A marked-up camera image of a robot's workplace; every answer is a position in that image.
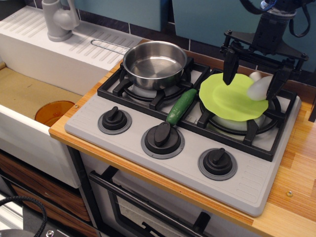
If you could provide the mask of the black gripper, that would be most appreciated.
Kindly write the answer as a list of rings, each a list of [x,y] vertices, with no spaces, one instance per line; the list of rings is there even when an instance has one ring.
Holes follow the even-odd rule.
[[[224,54],[223,81],[230,85],[237,73],[239,60],[276,69],[266,99],[274,99],[291,74],[299,74],[308,56],[289,45],[282,37],[287,27],[294,34],[295,12],[266,12],[261,15],[254,33],[227,30],[221,51]]]

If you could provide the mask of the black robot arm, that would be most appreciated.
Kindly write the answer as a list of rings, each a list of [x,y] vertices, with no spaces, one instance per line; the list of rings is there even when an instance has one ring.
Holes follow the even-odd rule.
[[[287,45],[282,37],[286,29],[301,38],[302,33],[294,32],[294,17],[301,8],[308,23],[311,22],[307,5],[309,0],[264,0],[257,8],[249,0],[241,1],[243,7],[254,15],[260,15],[257,29],[253,33],[227,30],[221,46],[224,55],[223,81],[226,85],[233,81],[239,61],[255,63],[258,66],[274,70],[273,78],[267,91],[267,99],[275,98],[288,80],[295,80],[301,74],[301,68],[308,55]]]

